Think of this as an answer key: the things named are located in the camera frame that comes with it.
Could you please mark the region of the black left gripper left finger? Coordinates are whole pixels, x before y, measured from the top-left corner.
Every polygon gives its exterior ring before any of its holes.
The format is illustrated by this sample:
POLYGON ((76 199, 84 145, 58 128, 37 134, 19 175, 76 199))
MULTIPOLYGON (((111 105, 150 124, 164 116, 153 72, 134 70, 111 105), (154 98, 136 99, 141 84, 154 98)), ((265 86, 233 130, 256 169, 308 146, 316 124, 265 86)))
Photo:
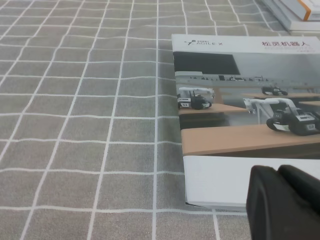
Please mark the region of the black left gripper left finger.
POLYGON ((253 240, 318 240, 320 212, 315 212, 269 166, 251 168, 246 212, 253 240))

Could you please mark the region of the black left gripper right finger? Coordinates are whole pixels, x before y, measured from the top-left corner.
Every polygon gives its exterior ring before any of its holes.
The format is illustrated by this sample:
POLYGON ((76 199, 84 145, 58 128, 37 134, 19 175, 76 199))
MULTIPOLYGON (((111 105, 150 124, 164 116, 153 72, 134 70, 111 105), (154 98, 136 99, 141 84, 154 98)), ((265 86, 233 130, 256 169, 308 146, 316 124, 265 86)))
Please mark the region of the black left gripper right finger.
POLYGON ((277 172, 315 212, 320 212, 319 179, 292 165, 281 165, 277 172))

